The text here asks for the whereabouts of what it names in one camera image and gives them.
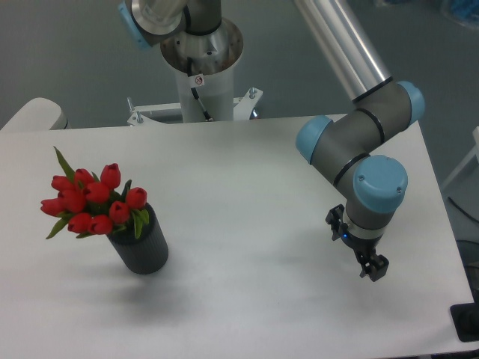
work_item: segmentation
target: red tulip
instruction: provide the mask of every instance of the red tulip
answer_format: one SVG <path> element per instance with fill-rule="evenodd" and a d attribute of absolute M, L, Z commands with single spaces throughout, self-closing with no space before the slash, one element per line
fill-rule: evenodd
<path fill-rule="evenodd" d="M 110 207 L 110 219 L 115 224 L 123 224 L 129 219 L 129 207 L 126 203 L 115 201 Z"/>
<path fill-rule="evenodd" d="M 88 231 L 91 216 L 89 213 L 79 213 L 68 221 L 68 230 L 74 233 L 84 233 Z"/>
<path fill-rule="evenodd" d="M 57 191 L 75 189 L 75 185 L 72 184 L 66 176 L 53 176 L 52 187 Z"/>
<path fill-rule="evenodd" d="M 107 215 L 97 215 L 91 219 L 88 232 L 93 234 L 108 234 L 113 230 L 113 222 Z"/>
<path fill-rule="evenodd" d="M 56 216 L 58 213 L 63 212 L 65 207 L 61 204 L 60 198 L 53 198 L 51 200 L 42 200 L 41 210 L 47 215 Z"/>
<path fill-rule="evenodd" d="M 95 179 L 93 176 L 91 176 L 90 172 L 84 168 L 79 168 L 75 171 L 73 182 L 75 183 L 75 187 L 79 189 L 79 182 L 81 182 L 83 184 L 83 188 L 85 188 L 88 183 L 95 182 Z"/>
<path fill-rule="evenodd" d="M 120 170 L 118 169 L 118 164 L 113 163 L 111 165 L 106 165 L 105 168 L 103 168 L 100 181 L 110 189 L 117 188 L 121 181 L 121 174 Z"/>
<path fill-rule="evenodd" d="M 83 194 L 91 202 L 105 203 L 110 197 L 110 188 L 101 182 L 92 182 L 87 184 Z"/>
<path fill-rule="evenodd" d="M 72 213 L 81 212 L 87 204 L 83 194 L 71 189 L 61 191 L 58 194 L 58 199 L 60 200 L 60 204 Z"/>
<path fill-rule="evenodd" d="M 146 203 L 147 192 L 142 188 L 132 188 L 126 194 L 126 204 L 132 209 L 142 209 Z"/>

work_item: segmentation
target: robotic arm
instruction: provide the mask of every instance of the robotic arm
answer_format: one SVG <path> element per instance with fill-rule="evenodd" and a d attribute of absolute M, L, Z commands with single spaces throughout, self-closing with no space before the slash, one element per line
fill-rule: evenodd
<path fill-rule="evenodd" d="M 376 246 L 403 201 L 408 179 L 398 161 L 369 153 L 418 120 L 424 98 L 413 84 L 393 81 L 345 0 L 295 3 L 356 106 L 335 123 L 326 116 L 310 120 L 299 131 L 296 147 L 346 198 L 345 207 L 336 206 L 326 217 L 332 239 L 341 238 L 352 248 L 361 276 L 376 281 L 388 268 Z M 240 58 L 241 34 L 222 19 L 220 0 L 132 0 L 124 6 L 123 17 L 133 32 L 137 29 L 135 38 L 150 46 L 161 42 L 169 49 L 162 49 L 167 62 L 190 77 L 225 73 Z M 198 100 L 196 89 L 191 90 L 189 97 Z M 226 104 L 232 111 L 230 97 L 232 90 L 223 97 L 216 94 L 210 104 L 200 101 L 196 108 L 208 114 L 207 107 L 213 113 L 218 104 Z M 182 108 L 191 107 L 181 102 Z M 225 113 L 218 118 L 227 119 Z"/>
<path fill-rule="evenodd" d="M 332 239 L 355 252 L 361 277 L 383 277 L 388 260 L 376 245 L 403 201 L 408 178 L 398 161 L 370 152 L 422 117 L 421 92 L 395 83 L 345 0 L 296 0 L 316 41 L 340 79 L 355 111 L 333 123 L 310 120 L 296 147 L 345 198 L 346 208 L 329 211 Z"/>

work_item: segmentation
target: black cable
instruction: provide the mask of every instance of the black cable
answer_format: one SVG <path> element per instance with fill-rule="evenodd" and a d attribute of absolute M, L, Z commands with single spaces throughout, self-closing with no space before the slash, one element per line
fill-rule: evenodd
<path fill-rule="evenodd" d="M 190 76 L 193 76 L 193 59 L 192 58 L 187 58 L 187 61 L 188 61 L 188 63 L 186 65 L 186 75 L 188 75 L 188 77 L 190 77 Z M 201 107 L 201 110 L 202 110 L 203 115 L 204 115 L 204 119 L 206 121 L 212 121 L 213 118 L 210 116 L 208 111 L 205 109 L 203 102 L 200 100 L 200 95 L 196 91 L 196 88 L 191 88 L 191 90 L 192 90 L 193 97 L 198 101 L 198 104 Z"/>
<path fill-rule="evenodd" d="M 474 242 L 474 241 L 471 241 L 470 239 L 458 239 L 456 240 L 456 242 L 464 242 L 464 243 L 471 243 L 473 245 L 479 245 L 479 242 Z"/>
<path fill-rule="evenodd" d="M 474 217 L 472 217 L 470 214 L 468 214 L 464 209 L 462 209 L 456 202 L 454 202 L 454 200 L 450 197 L 448 197 L 448 200 L 449 202 L 451 202 L 451 204 L 456 207 L 459 212 L 461 212 L 462 214 L 464 214 L 464 216 L 466 216 L 467 218 L 469 218 L 471 221 L 475 222 L 475 223 L 478 223 L 479 224 L 479 219 L 476 219 Z"/>

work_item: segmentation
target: gray floor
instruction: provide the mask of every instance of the gray floor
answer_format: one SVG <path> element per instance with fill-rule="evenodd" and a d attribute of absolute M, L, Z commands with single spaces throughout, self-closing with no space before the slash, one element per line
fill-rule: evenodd
<path fill-rule="evenodd" d="M 0 1 L 0 127 L 39 96 L 58 103 L 75 128 L 124 126 L 127 96 L 136 105 L 177 101 L 159 50 L 141 52 L 130 40 L 119 1 Z M 479 31 L 442 17 L 439 3 L 350 1 L 394 77 L 424 92 L 421 128 L 441 182 L 472 148 L 479 126 Z M 264 90 L 262 117 L 353 108 L 292 1 L 223 0 L 223 13 L 245 38 L 235 96 L 251 86 Z M 478 180 L 476 171 L 447 193 L 475 217 Z M 478 239 L 479 226 L 447 207 L 457 238 Z"/>

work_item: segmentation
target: silver metal tube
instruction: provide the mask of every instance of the silver metal tube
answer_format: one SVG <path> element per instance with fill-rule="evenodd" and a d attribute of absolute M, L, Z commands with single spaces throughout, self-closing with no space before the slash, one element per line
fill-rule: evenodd
<path fill-rule="evenodd" d="M 180 24 L 187 2 L 188 0 L 132 0 L 132 13 L 145 31 L 165 35 Z"/>
<path fill-rule="evenodd" d="M 295 0 L 351 100 L 390 78 L 345 0 Z"/>
<path fill-rule="evenodd" d="M 146 0 L 146 5 L 160 17 L 175 17 L 186 6 L 188 0 Z"/>

